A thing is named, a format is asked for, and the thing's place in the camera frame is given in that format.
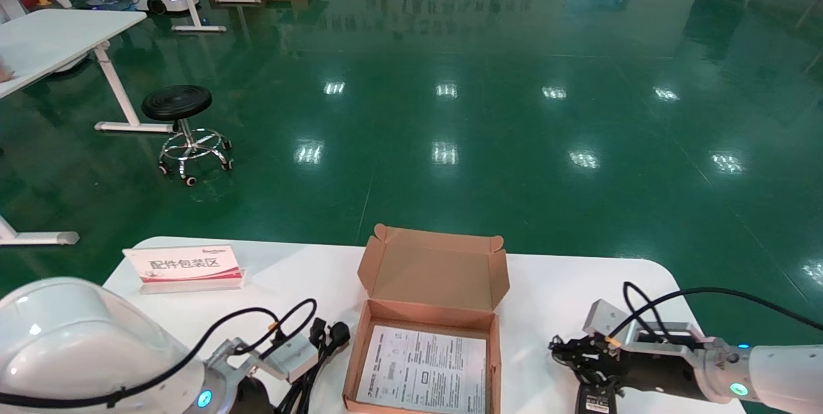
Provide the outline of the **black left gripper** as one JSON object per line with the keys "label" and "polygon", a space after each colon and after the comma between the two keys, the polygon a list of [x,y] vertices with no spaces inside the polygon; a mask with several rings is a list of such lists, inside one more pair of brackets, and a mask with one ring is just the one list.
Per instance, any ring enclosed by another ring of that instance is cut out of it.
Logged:
{"label": "black left gripper", "polygon": [[278,408],[271,404],[264,383],[253,377],[245,377],[236,390],[235,401],[228,411],[230,414],[278,413]]}

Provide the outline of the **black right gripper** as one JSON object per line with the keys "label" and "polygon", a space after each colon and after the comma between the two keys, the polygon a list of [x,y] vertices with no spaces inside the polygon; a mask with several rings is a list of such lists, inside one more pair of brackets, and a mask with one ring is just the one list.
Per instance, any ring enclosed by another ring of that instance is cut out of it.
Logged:
{"label": "black right gripper", "polygon": [[[608,337],[592,335],[564,341],[559,336],[548,345],[554,359],[573,359],[565,364],[580,385],[600,394],[619,394],[624,390],[656,392],[675,397],[707,401],[701,390],[696,370],[680,355],[664,355],[643,352],[626,352],[610,346]],[[604,371],[596,358],[614,356],[617,373]]]}

